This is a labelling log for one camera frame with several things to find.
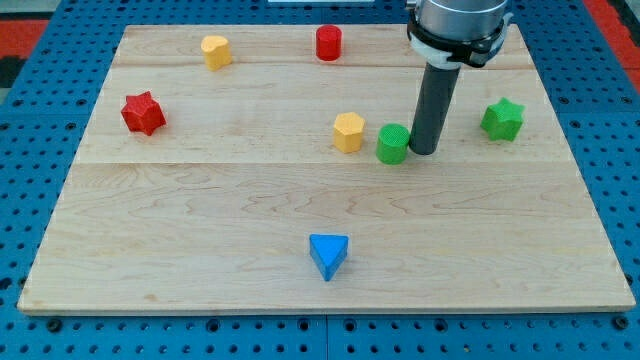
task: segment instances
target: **black cylindrical rod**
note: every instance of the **black cylindrical rod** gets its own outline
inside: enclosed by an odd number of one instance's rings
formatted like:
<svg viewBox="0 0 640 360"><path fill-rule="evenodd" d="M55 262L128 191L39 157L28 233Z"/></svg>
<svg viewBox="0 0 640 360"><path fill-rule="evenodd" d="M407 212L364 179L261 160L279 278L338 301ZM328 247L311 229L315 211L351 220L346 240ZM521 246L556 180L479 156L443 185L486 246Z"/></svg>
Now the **black cylindrical rod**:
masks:
<svg viewBox="0 0 640 360"><path fill-rule="evenodd" d="M442 70L427 63L411 128L409 147L420 155L436 151L460 68Z"/></svg>

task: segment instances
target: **green cylinder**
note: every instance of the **green cylinder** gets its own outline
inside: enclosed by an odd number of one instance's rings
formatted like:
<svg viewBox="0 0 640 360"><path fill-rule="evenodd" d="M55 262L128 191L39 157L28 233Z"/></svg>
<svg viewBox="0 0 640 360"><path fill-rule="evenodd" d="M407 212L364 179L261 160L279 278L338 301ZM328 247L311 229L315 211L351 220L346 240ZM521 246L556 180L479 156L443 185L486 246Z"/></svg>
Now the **green cylinder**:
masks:
<svg viewBox="0 0 640 360"><path fill-rule="evenodd" d="M376 156L387 165L400 164L407 157L409 130L400 124L387 124L380 129Z"/></svg>

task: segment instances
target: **yellow block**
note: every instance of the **yellow block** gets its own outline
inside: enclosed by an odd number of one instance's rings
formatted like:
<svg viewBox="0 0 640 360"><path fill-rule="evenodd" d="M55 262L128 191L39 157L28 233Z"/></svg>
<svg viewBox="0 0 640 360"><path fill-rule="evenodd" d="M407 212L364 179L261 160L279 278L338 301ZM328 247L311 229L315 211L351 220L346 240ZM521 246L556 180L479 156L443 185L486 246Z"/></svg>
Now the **yellow block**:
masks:
<svg viewBox="0 0 640 360"><path fill-rule="evenodd" d="M338 114L333 125L333 145L345 154L360 150L364 123L354 112Z"/></svg>
<svg viewBox="0 0 640 360"><path fill-rule="evenodd" d="M204 62L211 71L216 71L225 65L231 64L231 49L229 40L223 36L205 36L200 44Z"/></svg>

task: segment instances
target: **red cylinder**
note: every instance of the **red cylinder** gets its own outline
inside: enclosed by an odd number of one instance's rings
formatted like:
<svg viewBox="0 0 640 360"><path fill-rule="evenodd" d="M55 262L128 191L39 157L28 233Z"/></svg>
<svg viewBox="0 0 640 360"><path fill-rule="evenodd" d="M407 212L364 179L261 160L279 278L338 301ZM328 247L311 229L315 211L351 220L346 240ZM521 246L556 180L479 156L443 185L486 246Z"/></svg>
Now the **red cylinder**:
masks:
<svg viewBox="0 0 640 360"><path fill-rule="evenodd" d="M340 57L342 30L335 25L322 25L316 31L316 56L320 60L333 61Z"/></svg>

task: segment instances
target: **toy block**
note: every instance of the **toy block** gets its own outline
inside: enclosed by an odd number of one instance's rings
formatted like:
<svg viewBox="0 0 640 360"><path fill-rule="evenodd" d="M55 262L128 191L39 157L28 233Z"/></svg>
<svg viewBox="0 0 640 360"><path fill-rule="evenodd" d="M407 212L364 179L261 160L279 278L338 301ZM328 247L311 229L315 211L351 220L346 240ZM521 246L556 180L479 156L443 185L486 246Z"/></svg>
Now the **toy block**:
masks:
<svg viewBox="0 0 640 360"><path fill-rule="evenodd" d="M142 131L147 136L151 136L158 127L167 123L160 104L153 100L150 91L127 96L126 99L127 104L120 113L129 131Z"/></svg>
<svg viewBox="0 0 640 360"><path fill-rule="evenodd" d="M322 274L329 281L347 257L349 237L344 235L311 234L310 255Z"/></svg>
<svg viewBox="0 0 640 360"><path fill-rule="evenodd" d="M378 133L376 156L383 164L397 165L407 157L409 130L400 124L387 124Z"/></svg>
<svg viewBox="0 0 640 360"><path fill-rule="evenodd" d="M522 127L522 112L525 107L502 98L499 103L489 105L480 126L489 134L489 140L515 140Z"/></svg>
<svg viewBox="0 0 640 360"><path fill-rule="evenodd" d="M205 36L200 43L200 48L204 55L204 62L211 71L216 71L233 61L229 40L223 36Z"/></svg>
<svg viewBox="0 0 640 360"><path fill-rule="evenodd" d="M316 30L316 56L323 61L334 61L342 51L342 30L335 25L323 25Z"/></svg>
<svg viewBox="0 0 640 360"><path fill-rule="evenodd" d="M360 150L364 124L354 112L338 114L333 124L333 145L345 154Z"/></svg>

